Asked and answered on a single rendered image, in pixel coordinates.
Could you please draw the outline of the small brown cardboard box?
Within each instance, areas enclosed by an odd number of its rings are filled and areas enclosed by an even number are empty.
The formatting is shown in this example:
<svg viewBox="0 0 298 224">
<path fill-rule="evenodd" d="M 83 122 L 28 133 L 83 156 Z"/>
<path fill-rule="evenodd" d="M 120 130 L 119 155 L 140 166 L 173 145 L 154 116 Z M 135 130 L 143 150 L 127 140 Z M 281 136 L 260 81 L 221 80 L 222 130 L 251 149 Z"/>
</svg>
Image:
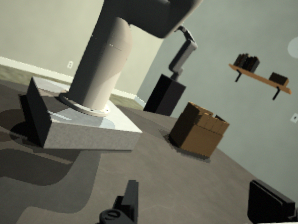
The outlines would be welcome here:
<svg viewBox="0 0 298 224">
<path fill-rule="evenodd" d="M 210 157 L 230 125 L 218 115 L 213 117 L 213 114 L 188 102 L 170 136 L 179 148 Z"/>
</svg>

